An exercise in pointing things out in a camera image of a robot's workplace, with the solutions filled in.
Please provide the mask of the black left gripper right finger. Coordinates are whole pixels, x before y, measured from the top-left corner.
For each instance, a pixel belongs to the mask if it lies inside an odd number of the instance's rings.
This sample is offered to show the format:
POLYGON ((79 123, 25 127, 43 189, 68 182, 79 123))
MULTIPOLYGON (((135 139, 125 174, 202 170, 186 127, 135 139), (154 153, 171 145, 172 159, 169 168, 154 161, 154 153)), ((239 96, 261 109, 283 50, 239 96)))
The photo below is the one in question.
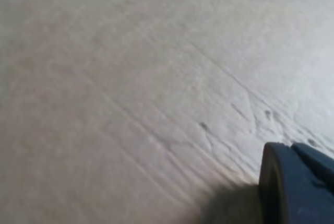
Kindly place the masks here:
POLYGON ((291 148, 298 154, 307 167, 330 190, 333 190, 333 159, 303 143, 294 143, 291 148))

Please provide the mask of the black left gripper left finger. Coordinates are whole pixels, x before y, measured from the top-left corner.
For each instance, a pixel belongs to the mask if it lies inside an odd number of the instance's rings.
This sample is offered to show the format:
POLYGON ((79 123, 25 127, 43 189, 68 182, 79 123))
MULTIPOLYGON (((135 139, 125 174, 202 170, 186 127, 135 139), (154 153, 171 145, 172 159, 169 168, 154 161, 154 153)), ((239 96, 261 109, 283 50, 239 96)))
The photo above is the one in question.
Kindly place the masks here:
POLYGON ((333 190, 291 146, 264 145, 258 190, 264 223, 333 223, 333 190))

